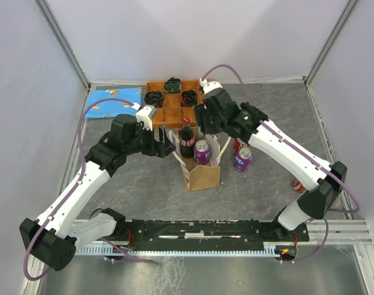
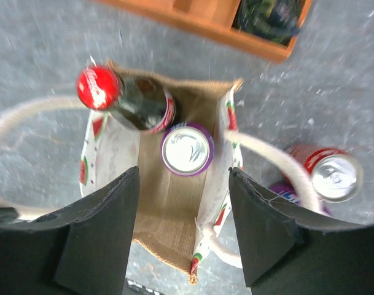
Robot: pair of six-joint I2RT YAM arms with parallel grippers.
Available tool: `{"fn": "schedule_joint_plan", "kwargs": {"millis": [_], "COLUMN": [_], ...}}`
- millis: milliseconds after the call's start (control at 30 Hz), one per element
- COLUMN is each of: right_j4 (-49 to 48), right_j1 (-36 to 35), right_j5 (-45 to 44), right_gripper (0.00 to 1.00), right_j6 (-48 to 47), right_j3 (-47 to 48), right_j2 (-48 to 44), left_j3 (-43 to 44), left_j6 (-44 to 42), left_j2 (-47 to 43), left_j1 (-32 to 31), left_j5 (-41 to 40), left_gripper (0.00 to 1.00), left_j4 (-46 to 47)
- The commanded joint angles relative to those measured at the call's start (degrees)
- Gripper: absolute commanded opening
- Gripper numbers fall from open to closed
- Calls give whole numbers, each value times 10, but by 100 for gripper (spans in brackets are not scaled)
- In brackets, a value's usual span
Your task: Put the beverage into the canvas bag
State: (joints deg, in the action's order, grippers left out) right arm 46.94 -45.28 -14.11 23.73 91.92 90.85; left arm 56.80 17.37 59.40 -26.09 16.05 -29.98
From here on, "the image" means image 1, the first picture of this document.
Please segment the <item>glass cola bottle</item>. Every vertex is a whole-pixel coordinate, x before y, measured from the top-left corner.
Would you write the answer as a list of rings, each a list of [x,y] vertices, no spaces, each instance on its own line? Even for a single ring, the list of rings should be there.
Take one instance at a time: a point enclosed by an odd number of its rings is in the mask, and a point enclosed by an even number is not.
[[[179,133],[181,156],[191,159],[194,155],[195,136],[190,126],[190,119],[182,119],[182,128]]]

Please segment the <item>burlap canvas watermelon bag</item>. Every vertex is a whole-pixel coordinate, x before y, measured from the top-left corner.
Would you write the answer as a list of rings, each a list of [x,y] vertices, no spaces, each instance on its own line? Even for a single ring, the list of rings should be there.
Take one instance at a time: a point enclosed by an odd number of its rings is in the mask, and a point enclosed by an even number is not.
[[[205,140],[211,149],[209,162],[204,165],[197,164],[193,158],[187,159],[181,156],[181,142],[179,138],[180,129],[175,128],[167,132],[171,143],[176,147],[173,156],[181,166],[187,192],[199,191],[219,185],[221,157],[232,139],[231,137],[228,137],[226,142],[221,145],[216,135],[204,135],[197,127],[193,127],[192,130],[195,139],[197,141]]]

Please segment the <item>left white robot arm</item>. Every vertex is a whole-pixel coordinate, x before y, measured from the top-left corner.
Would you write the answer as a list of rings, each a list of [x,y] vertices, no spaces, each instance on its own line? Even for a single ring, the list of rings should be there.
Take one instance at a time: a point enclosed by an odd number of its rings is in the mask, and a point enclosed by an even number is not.
[[[93,194],[126,163],[129,155],[164,158],[175,150],[164,126],[158,128],[157,134],[158,139],[148,117],[118,115],[110,130],[90,148],[79,172],[60,196],[35,220],[26,218],[20,224],[25,255],[60,271],[78,248],[101,237],[121,239],[126,225],[124,216],[118,213],[107,211],[83,230],[73,229],[72,225]]]

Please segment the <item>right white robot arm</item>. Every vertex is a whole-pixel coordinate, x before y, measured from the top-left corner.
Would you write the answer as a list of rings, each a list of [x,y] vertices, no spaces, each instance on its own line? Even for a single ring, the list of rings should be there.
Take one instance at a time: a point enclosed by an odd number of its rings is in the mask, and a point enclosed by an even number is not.
[[[305,221],[322,219],[340,195],[347,168],[310,153],[282,132],[268,116],[249,103],[237,104],[222,86],[213,82],[201,87],[203,101],[194,106],[203,134],[224,132],[266,153],[291,172],[306,189],[276,217],[272,233],[287,240]]]

